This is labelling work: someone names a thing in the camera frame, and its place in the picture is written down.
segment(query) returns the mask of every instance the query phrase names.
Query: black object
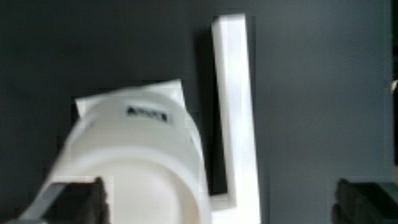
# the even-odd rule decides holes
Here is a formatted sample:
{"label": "black object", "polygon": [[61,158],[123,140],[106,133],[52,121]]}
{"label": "black object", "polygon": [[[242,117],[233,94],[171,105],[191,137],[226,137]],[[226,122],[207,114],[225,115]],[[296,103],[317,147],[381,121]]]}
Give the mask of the black object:
{"label": "black object", "polygon": [[104,181],[56,183],[20,219],[8,224],[107,224],[109,205]]}
{"label": "black object", "polygon": [[398,224],[398,204],[377,183],[338,184],[335,224]]}

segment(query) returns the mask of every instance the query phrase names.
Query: white plastic object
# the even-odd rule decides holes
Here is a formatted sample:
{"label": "white plastic object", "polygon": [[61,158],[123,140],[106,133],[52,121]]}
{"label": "white plastic object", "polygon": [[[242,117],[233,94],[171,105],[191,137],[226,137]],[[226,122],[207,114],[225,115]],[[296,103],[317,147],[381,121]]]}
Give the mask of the white plastic object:
{"label": "white plastic object", "polygon": [[42,194],[52,183],[93,182],[100,176],[113,224],[262,223],[244,15],[216,21],[214,41],[228,194],[209,196],[201,137],[182,82],[77,100],[82,117]]}
{"label": "white plastic object", "polygon": [[111,223],[210,224],[201,138],[182,82],[77,100],[81,120],[50,183],[104,178]]}
{"label": "white plastic object", "polygon": [[258,163],[246,15],[214,23],[228,194],[212,198],[214,224],[260,224]]}

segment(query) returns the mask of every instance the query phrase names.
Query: printed label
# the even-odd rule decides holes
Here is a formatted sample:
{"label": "printed label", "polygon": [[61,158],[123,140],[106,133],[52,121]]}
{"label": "printed label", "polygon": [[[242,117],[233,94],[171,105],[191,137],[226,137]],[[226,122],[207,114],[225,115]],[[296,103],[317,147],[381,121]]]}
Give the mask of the printed label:
{"label": "printed label", "polygon": [[164,111],[138,106],[129,106],[127,114],[129,116],[146,116],[166,123],[170,123],[171,120]]}

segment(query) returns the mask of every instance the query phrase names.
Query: white edge strip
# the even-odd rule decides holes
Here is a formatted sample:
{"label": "white edge strip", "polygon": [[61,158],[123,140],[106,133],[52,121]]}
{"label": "white edge strip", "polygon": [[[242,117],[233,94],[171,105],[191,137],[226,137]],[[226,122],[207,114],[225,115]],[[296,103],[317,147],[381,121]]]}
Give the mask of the white edge strip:
{"label": "white edge strip", "polygon": [[228,195],[212,197],[214,224],[260,224],[246,15],[214,23]]}

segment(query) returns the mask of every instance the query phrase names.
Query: black background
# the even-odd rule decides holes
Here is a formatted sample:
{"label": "black background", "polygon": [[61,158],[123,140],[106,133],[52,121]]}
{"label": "black background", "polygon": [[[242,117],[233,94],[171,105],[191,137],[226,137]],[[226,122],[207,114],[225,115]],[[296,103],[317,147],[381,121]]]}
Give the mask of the black background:
{"label": "black background", "polygon": [[264,223],[331,223],[338,179],[393,180],[388,1],[8,0],[0,220],[38,193],[75,98],[162,80],[184,80],[225,191],[210,24],[230,13],[249,21]]}

